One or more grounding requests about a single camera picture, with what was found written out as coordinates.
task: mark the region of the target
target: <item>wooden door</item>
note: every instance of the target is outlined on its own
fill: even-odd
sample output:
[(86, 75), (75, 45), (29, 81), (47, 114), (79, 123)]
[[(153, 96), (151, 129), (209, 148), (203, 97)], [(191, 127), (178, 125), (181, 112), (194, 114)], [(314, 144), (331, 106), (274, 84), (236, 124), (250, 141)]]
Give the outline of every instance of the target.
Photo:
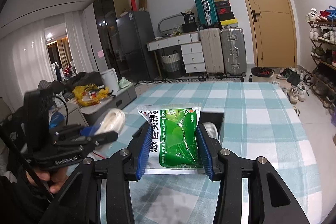
[(296, 36), (290, 1), (245, 1), (250, 13), (256, 65), (295, 66)]

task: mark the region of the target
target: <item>metal screw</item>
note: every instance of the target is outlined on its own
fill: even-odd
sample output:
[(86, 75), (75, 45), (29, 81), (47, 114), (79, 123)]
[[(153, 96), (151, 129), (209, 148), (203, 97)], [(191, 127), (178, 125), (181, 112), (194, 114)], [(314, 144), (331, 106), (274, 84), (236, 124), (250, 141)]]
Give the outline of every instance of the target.
[(119, 154), (122, 156), (127, 156), (129, 154), (129, 151), (127, 149), (121, 149)]
[(90, 164), (92, 162), (92, 158), (85, 158), (84, 160), (83, 160), (83, 163), (84, 164)]
[(259, 157), (258, 162), (260, 162), (261, 164), (265, 164), (267, 162), (267, 159), (264, 157)]
[(230, 150), (224, 148), (224, 149), (222, 149), (222, 150), (220, 151), (220, 153), (221, 153), (223, 156), (227, 156), (227, 155), (230, 154)]

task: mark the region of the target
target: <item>pink sticker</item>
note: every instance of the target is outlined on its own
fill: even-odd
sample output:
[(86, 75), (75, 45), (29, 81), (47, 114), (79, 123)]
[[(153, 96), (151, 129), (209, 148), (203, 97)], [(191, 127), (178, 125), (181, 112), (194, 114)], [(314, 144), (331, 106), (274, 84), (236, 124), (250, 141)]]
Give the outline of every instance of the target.
[(99, 52), (97, 52), (97, 53), (98, 53), (98, 57), (99, 57), (99, 58), (104, 57), (104, 52), (103, 52), (103, 50), (101, 50), (101, 51), (99, 51)]

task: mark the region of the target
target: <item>red shoe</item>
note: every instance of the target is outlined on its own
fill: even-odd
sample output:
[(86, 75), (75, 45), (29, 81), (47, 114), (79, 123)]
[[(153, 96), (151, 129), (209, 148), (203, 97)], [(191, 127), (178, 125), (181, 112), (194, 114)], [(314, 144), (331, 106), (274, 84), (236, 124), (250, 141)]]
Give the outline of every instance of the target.
[(328, 21), (328, 18), (327, 18), (328, 15), (330, 15), (329, 12), (327, 12), (327, 11), (321, 11), (320, 21)]

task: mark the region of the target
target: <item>teal suitcase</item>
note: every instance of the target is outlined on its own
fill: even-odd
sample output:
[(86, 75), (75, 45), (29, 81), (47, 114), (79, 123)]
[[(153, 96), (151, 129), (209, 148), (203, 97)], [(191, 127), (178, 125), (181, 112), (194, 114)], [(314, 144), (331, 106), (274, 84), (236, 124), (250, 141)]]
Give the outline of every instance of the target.
[(206, 26), (218, 27), (218, 17), (214, 0), (195, 0), (199, 21)]

